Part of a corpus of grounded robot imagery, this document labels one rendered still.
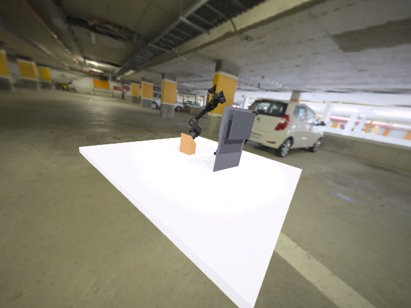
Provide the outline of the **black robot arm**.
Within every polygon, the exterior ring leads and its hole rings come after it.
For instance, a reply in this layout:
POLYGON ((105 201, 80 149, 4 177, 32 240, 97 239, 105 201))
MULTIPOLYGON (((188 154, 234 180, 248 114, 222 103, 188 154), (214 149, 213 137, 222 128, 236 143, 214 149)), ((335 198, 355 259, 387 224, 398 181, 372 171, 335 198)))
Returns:
POLYGON ((210 102, 205 106, 205 108, 204 108, 199 114, 197 114, 195 117, 193 117, 193 118, 195 118, 195 119, 197 120, 197 123, 194 122, 194 120, 192 120, 192 118, 189 120, 189 123, 188 123, 188 124, 190 124, 190 125, 192 126, 192 128, 189 130, 189 134, 188 134, 188 135, 192 136, 193 140, 195 139, 195 137, 198 137, 198 136, 201 134, 201 132, 202 132, 202 129, 197 125, 197 124, 198 124, 198 120, 199 120, 205 113, 214 110, 214 109, 218 106, 218 103, 219 103, 219 102, 218 102, 217 104, 215 104, 215 103, 213 103, 212 100, 211 100, 210 102), (210 103, 210 102, 212 102, 212 103, 210 103))

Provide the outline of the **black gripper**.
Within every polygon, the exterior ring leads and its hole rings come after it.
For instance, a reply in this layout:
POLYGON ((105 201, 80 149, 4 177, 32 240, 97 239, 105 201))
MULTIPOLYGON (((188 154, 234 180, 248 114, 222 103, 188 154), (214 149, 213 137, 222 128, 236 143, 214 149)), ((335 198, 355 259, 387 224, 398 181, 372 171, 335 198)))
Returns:
POLYGON ((221 91, 220 95, 218 95, 215 91, 216 91, 216 85, 208 90, 210 94, 212 93, 214 94, 213 99, 212 99, 213 103, 215 104, 217 104, 218 102, 220 102, 221 104, 225 103, 226 98, 223 96, 223 91, 221 91))

